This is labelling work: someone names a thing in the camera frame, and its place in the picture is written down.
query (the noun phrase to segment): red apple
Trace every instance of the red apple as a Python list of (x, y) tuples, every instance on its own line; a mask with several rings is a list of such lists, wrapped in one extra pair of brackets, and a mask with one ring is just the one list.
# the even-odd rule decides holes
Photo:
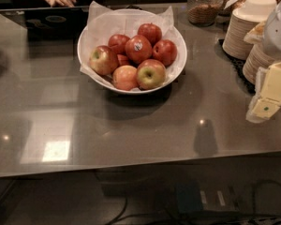
[(119, 60), (110, 47), (101, 45), (91, 51), (89, 66), (99, 75), (109, 75), (119, 67)]
[(152, 46), (154, 46), (162, 38), (160, 27), (153, 23), (142, 24), (139, 27), (138, 34), (147, 37)]
[(144, 90), (154, 89), (163, 84), (167, 72), (165, 66), (155, 59), (147, 59), (138, 66), (137, 81)]
[(115, 88), (125, 91), (139, 87), (137, 69), (130, 65), (118, 67), (112, 74), (112, 83)]
[(118, 60), (119, 60), (120, 66), (132, 65), (129, 58), (126, 55), (118, 54)]
[(125, 45), (129, 40), (130, 37), (124, 34), (115, 34), (110, 37), (108, 45), (116, 54), (124, 54)]
[(150, 41), (143, 35), (136, 35), (130, 39), (125, 46), (127, 57), (136, 64), (152, 56)]
[(152, 56), (154, 59), (163, 63), (164, 66), (169, 66), (177, 57), (177, 47), (171, 40), (159, 40), (153, 47)]

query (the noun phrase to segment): bowl of apples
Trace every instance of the bowl of apples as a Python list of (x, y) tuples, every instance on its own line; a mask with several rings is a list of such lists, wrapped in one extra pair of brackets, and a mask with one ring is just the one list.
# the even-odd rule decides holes
[(171, 7), (158, 15), (128, 8), (93, 15), (78, 41), (81, 72), (121, 94), (152, 93), (172, 83), (187, 57), (172, 17)]

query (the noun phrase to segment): bowl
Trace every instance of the bowl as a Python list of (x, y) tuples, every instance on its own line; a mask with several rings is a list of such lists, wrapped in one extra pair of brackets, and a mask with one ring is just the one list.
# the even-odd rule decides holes
[[(88, 60), (91, 50), (99, 45), (107, 45), (111, 35), (116, 33), (126, 34), (130, 38), (137, 35), (137, 29), (141, 23), (154, 23), (160, 26), (164, 39), (172, 40), (178, 50), (175, 61), (167, 67), (167, 78), (165, 82), (151, 90), (132, 89), (124, 91), (112, 85), (112, 77), (100, 76), (89, 66)], [(81, 72), (91, 77), (96, 83), (120, 94), (141, 95), (152, 93), (172, 83), (183, 71), (187, 58), (185, 40), (179, 31), (167, 19), (154, 13), (138, 9), (111, 10), (91, 20), (81, 32), (78, 40), (78, 57), (81, 63)]]

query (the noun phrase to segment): dark floor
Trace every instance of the dark floor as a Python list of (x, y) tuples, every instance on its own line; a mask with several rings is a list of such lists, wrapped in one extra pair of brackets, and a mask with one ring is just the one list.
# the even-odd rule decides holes
[(281, 154), (0, 178), (0, 224), (224, 224), (250, 218), (281, 224)]

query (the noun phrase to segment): person's hand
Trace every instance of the person's hand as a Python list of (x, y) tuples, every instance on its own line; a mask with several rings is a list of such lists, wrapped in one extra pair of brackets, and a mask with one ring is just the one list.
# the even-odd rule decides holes
[(74, 7), (76, 0), (50, 0), (51, 7)]

